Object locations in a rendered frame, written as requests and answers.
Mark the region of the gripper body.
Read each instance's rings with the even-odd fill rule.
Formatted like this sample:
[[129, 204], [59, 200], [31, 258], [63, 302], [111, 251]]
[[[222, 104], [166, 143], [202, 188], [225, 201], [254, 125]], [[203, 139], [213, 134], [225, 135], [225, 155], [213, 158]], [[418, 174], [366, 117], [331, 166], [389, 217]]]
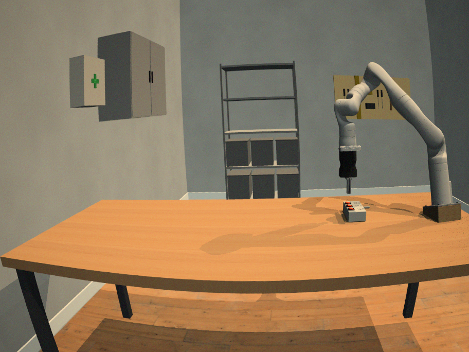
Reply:
[[339, 137], [339, 176], [341, 178], [357, 177], [356, 151], [361, 151], [361, 146], [356, 145], [356, 137]]

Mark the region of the beige power strip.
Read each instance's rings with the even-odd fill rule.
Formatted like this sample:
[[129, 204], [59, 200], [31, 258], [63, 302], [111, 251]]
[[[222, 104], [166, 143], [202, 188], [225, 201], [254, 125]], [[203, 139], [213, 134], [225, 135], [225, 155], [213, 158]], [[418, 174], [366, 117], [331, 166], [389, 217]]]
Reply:
[[344, 201], [343, 211], [348, 222], [366, 221], [366, 210], [369, 206], [362, 206], [360, 201]]

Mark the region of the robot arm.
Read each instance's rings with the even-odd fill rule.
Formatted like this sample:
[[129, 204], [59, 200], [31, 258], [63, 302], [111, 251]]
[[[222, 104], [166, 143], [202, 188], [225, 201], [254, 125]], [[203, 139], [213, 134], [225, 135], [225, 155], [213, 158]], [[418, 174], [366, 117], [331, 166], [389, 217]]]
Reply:
[[[361, 84], [355, 85], [346, 99], [334, 103], [340, 137], [355, 137], [355, 124], [346, 116], [358, 113], [361, 102], [382, 83], [393, 107], [419, 132], [427, 145], [431, 205], [453, 203], [452, 185], [449, 181], [445, 138], [420, 110], [417, 104], [394, 82], [378, 64], [370, 62]], [[352, 98], [352, 99], [351, 99]]]

